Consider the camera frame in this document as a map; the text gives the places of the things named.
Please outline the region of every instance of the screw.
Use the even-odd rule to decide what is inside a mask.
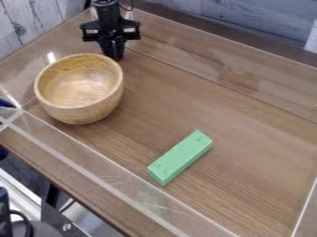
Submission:
[[[63,226],[64,231],[69,231],[71,228],[72,228],[72,224],[64,224],[64,226]]]

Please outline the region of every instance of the wooden table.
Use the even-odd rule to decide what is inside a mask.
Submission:
[[[120,62],[124,98],[91,125],[52,120],[32,91],[48,54],[100,53],[80,40],[88,12],[1,61],[2,92],[25,111],[1,130],[1,145],[131,236],[234,236],[218,224],[239,236],[291,236],[317,176],[315,67],[140,10],[135,17],[143,39]],[[146,167],[196,129],[214,149],[160,188]]]

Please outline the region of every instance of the green block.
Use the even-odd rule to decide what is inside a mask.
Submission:
[[[164,186],[212,147],[212,140],[195,131],[148,167],[147,173]]]

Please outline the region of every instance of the bowl rim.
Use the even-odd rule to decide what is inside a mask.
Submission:
[[[56,105],[55,103],[52,103],[49,100],[47,100],[43,95],[41,95],[41,92],[39,90],[39,84],[40,84],[40,80],[41,80],[41,75],[43,73],[53,66],[56,65],[59,62],[64,61],[64,60],[68,60],[69,58],[72,57],[77,57],[77,56],[96,56],[104,60],[107,60],[107,62],[117,69],[119,71],[119,80],[117,80],[117,83],[115,85],[115,87],[112,88],[112,90],[109,91],[109,93],[107,94],[107,96],[104,98],[101,98],[100,100],[92,102],[91,104],[85,105],[85,106],[59,106]],[[59,60],[56,60],[52,64],[47,65],[39,75],[36,76],[36,80],[35,80],[35,85],[33,85],[33,90],[35,90],[35,95],[37,97],[37,99],[40,100],[40,102],[45,103],[48,106],[52,106],[55,108],[60,108],[60,109],[69,109],[69,108],[84,108],[84,107],[88,107],[88,106],[93,106],[96,104],[99,104],[101,101],[104,101],[107,98],[109,98],[113,93],[119,90],[120,86],[121,86],[121,83],[123,83],[123,69],[120,67],[120,65],[117,64],[117,62],[115,60],[112,60],[109,57],[107,56],[103,56],[103,55],[99,55],[99,54],[92,54],[92,53],[84,53],[84,54],[75,54],[75,55],[69,55],[69,56],[64,56],[61,57]]]

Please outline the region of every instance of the wooden bowl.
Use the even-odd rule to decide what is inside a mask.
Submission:
[[[67,56],[47,66],[35,81],[35,94],[47,114],[67,124],[104,118],[123,95],[123,71],[108,57]]]

